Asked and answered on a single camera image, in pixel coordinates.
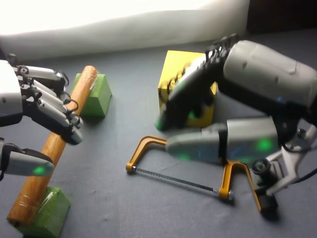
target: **green stand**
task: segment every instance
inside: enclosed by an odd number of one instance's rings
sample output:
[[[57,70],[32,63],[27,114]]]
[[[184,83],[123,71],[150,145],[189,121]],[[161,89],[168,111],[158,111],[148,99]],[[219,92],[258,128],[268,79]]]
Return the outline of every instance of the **green stand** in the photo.
[[[60,188],[48,187],[32,224],[15,228],[26,238],[58,238],[69,207],[70,201]]]
[[[73,88],[78,82],[80,75],[80,73],[76,75],[75,81],[73,83]],[[91,90],[80,115],[105,117],[107,114],[111,95],[112,93],[106,76],[104,74],[98,74],[93,89]]]

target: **saw blade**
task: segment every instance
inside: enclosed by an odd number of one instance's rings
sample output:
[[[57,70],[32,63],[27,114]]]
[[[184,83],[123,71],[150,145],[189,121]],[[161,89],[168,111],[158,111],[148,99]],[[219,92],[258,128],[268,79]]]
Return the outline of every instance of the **saw blade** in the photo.
[[[167,179],[167,180],[171,180],[171,181],[174,181],[174,182],[179,182],[179,183],[182,183],[182,184],[185,184],[185,185],[189,185],[189,186],[192,186],[192,187],[204,189],[204,190],[213,192],[214,194],[218,195],[217,189],[212,188],[212,187],[207,187],[207,186],[204,186],[204,185],[201,185],[201,184],[185,181],[185,180],[182,180],[182,179],[179,179],[179,178],[174,178],[174,177],[170,177],[170,176],[167,176],[167,175],[158,174],[158,173],[155,173],[155,172],[152,172],[152,171],[139,169],[139,168],[137,168],[135,166],[133,167],[133,170],[136,171],[136,172],[140,172],[140,173],[156,176],[156,177],[159,177],[161,179]]]

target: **robot's left hand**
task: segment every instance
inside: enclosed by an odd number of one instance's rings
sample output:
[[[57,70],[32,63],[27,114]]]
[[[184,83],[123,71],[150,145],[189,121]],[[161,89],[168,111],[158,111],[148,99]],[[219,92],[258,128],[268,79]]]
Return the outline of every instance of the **robot's left hand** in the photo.
[[[75,114],[76,108],[66,107],[72,101],[64,91],[66,75],[9,61],[0,60],[0,126],[19,123],[23,116],[28,116],[61,135],[67,143],[79,144],[83,139],[79,131],[83,122]]]

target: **gray tablecloth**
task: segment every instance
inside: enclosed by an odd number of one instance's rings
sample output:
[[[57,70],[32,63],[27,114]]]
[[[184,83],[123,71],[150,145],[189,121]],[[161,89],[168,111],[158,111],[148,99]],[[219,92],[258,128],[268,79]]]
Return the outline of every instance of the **gray tablecloth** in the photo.
[[[317,30],[250,38],[317,68]],[[64,70],[70,79],[94,65],[109,81],[113,97],[104,119],[86,119],[84,141],[67,146],[50,182],[62,188],[72,205],[61,238],[219,238],[316,237],[316,179],[292,185],[276,195],[279,219],[258,212],[245,175],[233,181],[235,203],[140,175],[125,165],[145,135],[164,136],[154,127],[159,113],[157,85],[167,50],[203,52],[210,43],[29,62]],[[259,115],[217,94],[214,121]],[[22,148],[41,150],[49,132],[24,118],[3,127],[0,136]],[[317,167],[316,153],[300,165],[303,175]],[[149,151],[140,167],[219,188],[223,168],[181,161]],[[25,178],[5,176],[0,183],[0,238],[21,234],[6,216]]]

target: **white backdrop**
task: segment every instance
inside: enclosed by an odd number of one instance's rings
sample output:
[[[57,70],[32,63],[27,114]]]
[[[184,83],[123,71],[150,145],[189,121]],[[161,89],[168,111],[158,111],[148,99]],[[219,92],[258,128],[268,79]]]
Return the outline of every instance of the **white backdrop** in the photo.
[[[249,0],[43,0],[1,6],[0,46],[41,59],[245,34]]]

